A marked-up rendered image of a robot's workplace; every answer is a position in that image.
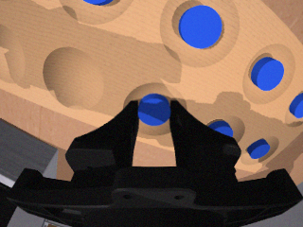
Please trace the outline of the tan tray with round pockets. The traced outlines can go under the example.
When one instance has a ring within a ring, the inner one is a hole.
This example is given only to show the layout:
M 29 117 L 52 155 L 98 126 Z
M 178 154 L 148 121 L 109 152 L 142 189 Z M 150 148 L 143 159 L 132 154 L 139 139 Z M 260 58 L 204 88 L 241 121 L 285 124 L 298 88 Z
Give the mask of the tan tray with round pockets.
M 222 20 L 207 48 L 178 29 L 200 5 Z M 265 57 L 284 67 L 270 91 L 251 80 Z M 262 0 L 0 0 L 0 89 L 96 127 L 148 94 L 178 100 L 207 126 L 227 122 L 241 148 L 235 168 L 255 173 L 303 131 L 289 111 L 303 93 L 303 44 Z M 270 150 L 251 159 L 259 139 Z

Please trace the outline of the blue disc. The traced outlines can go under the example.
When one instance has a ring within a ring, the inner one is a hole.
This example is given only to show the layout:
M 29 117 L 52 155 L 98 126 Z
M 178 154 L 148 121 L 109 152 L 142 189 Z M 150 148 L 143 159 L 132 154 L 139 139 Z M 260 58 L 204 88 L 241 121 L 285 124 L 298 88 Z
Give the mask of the blue disc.
M 248 147 L 247 152 L 252 159 L 258 159 L 264 156 L 269 150 L 270 146 L 267 141 L 264 139 L 259 139 Z
M 271 57 L 265 57 L 254 65 L 251 80 L 260 90 L 270 91 L 278 86 L 283 75 L 283 64 Z
M 169 101 L 159 94 L 148 94 L 139 102 L 139 119 L 150 126 L 159 126 L 166 123 L 170 117 Z
M 293 101 L 290 105 L 289 111 L 296 118 L 303 117 L 303 93 L 297 95 L 293 99 Z
M 178 29 L 185 43 L 195 48 L 207 48 L 219 39 L 222 20 L 215 9 L 204 5 L 195 6 L 183 13 Z
M 233 130 L 231 129 L 229 124 L 225 121 L 213 122 L 208 127 L 215 130 L 215 131 L 218 131 L 220 133 L 223 133 L 225 135 L 229 135 L 229 136 L 233 137 Z
M 96 6 L 103 6 L 111 3 L 113 0 L 83 0 L 83 1 Z

